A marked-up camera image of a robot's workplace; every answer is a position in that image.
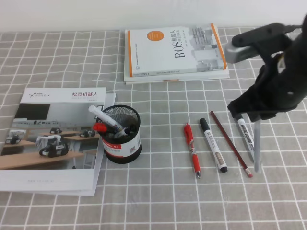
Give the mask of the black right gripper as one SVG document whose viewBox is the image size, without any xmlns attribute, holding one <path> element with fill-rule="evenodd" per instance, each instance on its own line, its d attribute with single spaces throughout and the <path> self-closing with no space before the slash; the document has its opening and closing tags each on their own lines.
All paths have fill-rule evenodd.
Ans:
<svg viewBox="0 0 307 230">
<path fill-rule="evenodd" d="M 252 46 L 264 64 L 255 83 L 228 110 L 233 118 L 268 120 L 295 109 L 307 95 L 307 24 L 272 23 L 232 38 L 235 47 Z"/>
</svg>

